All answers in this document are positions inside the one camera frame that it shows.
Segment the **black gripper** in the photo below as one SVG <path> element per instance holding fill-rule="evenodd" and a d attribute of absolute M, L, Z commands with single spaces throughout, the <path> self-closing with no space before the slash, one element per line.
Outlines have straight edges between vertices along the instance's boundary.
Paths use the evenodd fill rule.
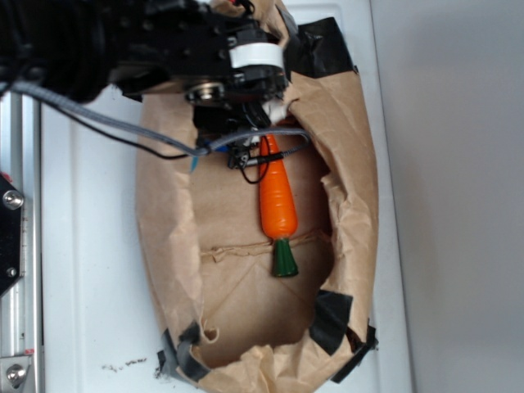
<path fill-rule="evenodd" d="M 288 82 L 283 50 L 262 29 L 248 25 L 228 38 L 228 73 L 183 85 L 203 137 L 266 129 L 270 102 L 283 98 Z"/>

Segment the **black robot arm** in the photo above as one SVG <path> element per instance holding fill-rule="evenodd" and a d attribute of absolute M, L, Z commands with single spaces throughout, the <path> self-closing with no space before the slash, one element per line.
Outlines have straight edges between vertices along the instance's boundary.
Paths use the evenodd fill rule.
<path fill-rule="evenodd" d="M 238 16 L 198 1 L 4 1 L 1 90 L 36 85 L 88 103 L 115 85 L 260 120 L 287 88 L 283 51 L 251 2 L 235 7 Z"/>

